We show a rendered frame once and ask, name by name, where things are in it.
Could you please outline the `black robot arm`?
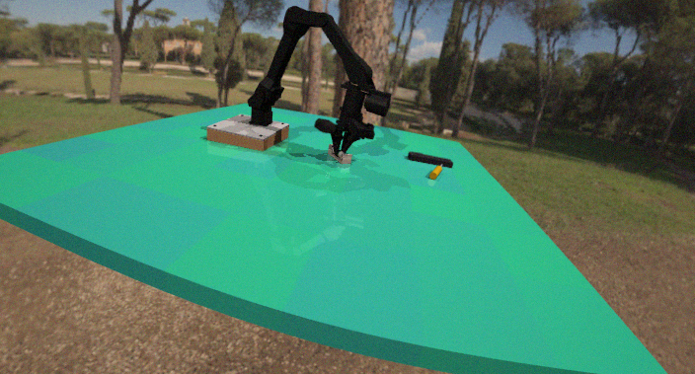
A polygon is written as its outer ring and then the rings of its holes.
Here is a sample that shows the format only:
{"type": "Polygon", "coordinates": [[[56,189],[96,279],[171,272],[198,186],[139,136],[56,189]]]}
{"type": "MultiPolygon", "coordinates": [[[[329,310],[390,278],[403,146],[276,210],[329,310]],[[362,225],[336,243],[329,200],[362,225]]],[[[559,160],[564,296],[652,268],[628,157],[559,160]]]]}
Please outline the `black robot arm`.
{"type": "MultiPolygon", "coordinates": [[[[255,94],[247,100],[249,107],[252,108],[251,121],[248,123],[258,126],[267,126],[272,123],[270,106],[274,106],[275,101],[281,98],[284,90],[280,86],[283,74],[295,46],[308,32],[310,27],[323,29],[323,33],[330,40],[344,63],[344,68],[349,78],[349,81],[341,84],[342,88],[347,89],[344,105],[362,110],[364,103],[364,108],[367,112],[385,117],[390,106],[391,94],[375,89],[371,68],[353,50],[334,18],[328,13],[306,11],[303,8],[291,6],[285,12],[283,35],[268,75],[259,83],[255,94]]],[[[344,121],[343,128],[347,128],[353,137],[364,139],[366,135],[372,134],[374,125],[366,124],[362,121],[363,117],[355,119],[350,115],[344,121]]]]}

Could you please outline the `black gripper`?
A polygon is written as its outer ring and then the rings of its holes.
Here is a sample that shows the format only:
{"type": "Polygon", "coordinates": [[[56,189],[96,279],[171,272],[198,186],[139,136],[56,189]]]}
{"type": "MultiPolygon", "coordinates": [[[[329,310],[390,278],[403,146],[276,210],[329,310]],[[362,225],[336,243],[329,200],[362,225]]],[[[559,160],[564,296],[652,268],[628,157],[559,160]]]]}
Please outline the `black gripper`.
{"type": "Polygon", "coordinates": [[[361,113],[361,110],[355,109],[349,106],[346,106],[343,104],[342,107],[340,107],[340,118],[339,120],[336,121],[337,124],[332,123],[328,120],[325,119],[320,119],[318,118],[315,121],[314,127],[319,129],[322,132],[326,133],[331,133],[332,141],[333,141],[333,147],[334,147],[334,153],[337,156],[341,141],[343,139],[343,144],[342,144],[342,151],[346,153],[348,150],[349,146],[356,140],[360,140],[361,138],[359,137],[353,137],[349,130],[347,128],[343,128],[343,123],[344,121],[351,115],[352,118],[358,119],[359,117],[363,116],[363,113],[361,113]],[[345,132],[343,135],[343,131],[345,132]]]}

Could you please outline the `yellow-handled screwdriver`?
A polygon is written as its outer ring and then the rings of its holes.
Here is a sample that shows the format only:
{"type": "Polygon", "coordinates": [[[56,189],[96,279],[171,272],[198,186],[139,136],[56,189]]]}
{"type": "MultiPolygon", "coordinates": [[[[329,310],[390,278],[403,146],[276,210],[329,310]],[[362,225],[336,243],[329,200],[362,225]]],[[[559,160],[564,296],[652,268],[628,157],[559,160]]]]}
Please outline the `yellow-handled screwdriver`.
{"type": "Polygon", "coordinates": [[[436,167],[432,170],[432,172],[429,174],[429,177],[430,177],[432,180],[436,179],[437,176],[440,174],[440,172],[442,171],[442,166],[443,166],[443,164],[441,164],[440,166],[436,166],[436,167]]]}

